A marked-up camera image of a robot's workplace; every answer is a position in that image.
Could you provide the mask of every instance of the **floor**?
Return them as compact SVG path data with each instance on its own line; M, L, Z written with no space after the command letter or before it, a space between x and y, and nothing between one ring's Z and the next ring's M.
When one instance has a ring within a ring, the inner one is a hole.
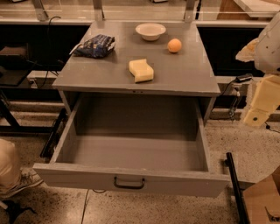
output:
M14 116L25 125L50 125L60 105L22 103L11 104ZM270 175L279 165L279 133L265 129L250 129L242 122L209 120L206 137L210 150L211 167L215 173L229 174L223 161L232 152L239 180L258 182ZM271 119L273 130L280 130L280 122ZM32 168L39 157L47 136L3 136L15 143L22 158L23 168ZM217 198L197 198L176 195L143 194L133 192L98 193L87 189L68 189L47 186L45 183L25 189L11 200L21 207L32 207L37 214L26 211L15 223L238 223L235 197L231 183ZM8 223L8 216L0 209L1 223Z

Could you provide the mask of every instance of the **white bowl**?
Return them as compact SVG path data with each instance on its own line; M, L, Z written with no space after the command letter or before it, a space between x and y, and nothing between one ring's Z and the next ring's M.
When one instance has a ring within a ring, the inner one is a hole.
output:
M166 28L163 25L154 23L140 24L136 27L136 32L148 41L159 39L160 35L165 33L165 31Z

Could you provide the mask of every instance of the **sponge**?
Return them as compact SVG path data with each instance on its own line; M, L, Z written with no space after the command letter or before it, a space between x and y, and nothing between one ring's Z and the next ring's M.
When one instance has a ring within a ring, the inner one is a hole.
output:
M151 81L154 78L154 70L147 64L147 59L131 60L129 71L134 75L135 83Z

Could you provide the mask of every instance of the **drawer handle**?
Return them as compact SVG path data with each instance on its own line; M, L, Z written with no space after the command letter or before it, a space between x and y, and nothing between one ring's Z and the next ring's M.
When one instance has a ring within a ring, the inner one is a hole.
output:
M140 190L140 189L142 189L142 188L144 187L144 185L145 185L145 179L144 179L144 178L142 179L142 183L141 183L140 186L134 186L134 185L118 185L118 184L116 183L116 181L117 181L117 177L114 178L114 186L115 186L116 188L122 188L122 189Z

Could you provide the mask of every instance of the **sneaker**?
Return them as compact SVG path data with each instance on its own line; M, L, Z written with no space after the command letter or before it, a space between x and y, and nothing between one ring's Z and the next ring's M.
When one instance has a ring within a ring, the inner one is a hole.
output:
M22 173L20 183L9 191L0 192L0 198L8 199L9 197L21 192L22 190L33 186L38 186L42 182L43 179L37 173Z

